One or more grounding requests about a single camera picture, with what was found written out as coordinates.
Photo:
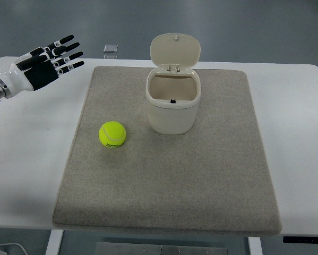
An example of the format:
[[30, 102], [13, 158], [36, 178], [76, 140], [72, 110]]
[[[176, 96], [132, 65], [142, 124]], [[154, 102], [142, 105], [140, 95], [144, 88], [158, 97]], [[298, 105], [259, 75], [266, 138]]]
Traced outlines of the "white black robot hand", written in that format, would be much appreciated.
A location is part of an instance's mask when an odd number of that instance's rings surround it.
[[84, 65], [84, 61], [73, 60], [82, 52], [64, 57], [66, 53], [79, 47], [79, 43], [65, 45], [74, 39], [73, 35], [64, 37], [45, 47], [38, 47], [14, 60], [10, 68], [0, 73], [0, 100], [12, 98], [22, 91], [36, 91]]

